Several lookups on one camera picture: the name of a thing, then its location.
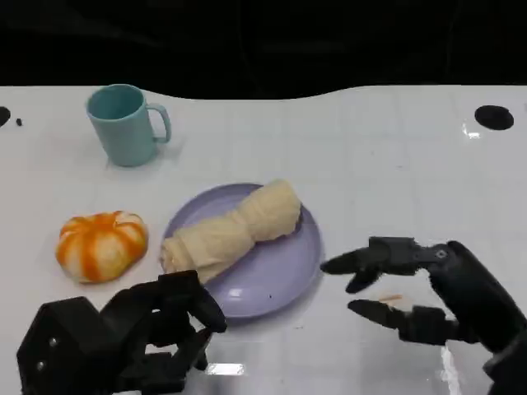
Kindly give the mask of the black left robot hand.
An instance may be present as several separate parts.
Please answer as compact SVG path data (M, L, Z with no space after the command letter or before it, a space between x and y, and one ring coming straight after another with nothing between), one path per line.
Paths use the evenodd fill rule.
M42 304L16 353L24 394L172 394L226 318L195 271L161 275L97 310L85 297Z

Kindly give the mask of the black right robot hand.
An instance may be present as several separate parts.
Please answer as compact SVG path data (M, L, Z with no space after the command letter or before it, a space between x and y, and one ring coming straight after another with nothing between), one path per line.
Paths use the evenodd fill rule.
M398 332L400 340L443 346L449 340L481 343L492 353L506 349L526 329L523 315L501 283L457 241L421 246L406 237L370 237L368 245L331 258L321 266L330 275L351 274L348 294L384 274L429 274L431 288L454 317L440 308L415 305L409 311L374 300L352 300L348 308Z

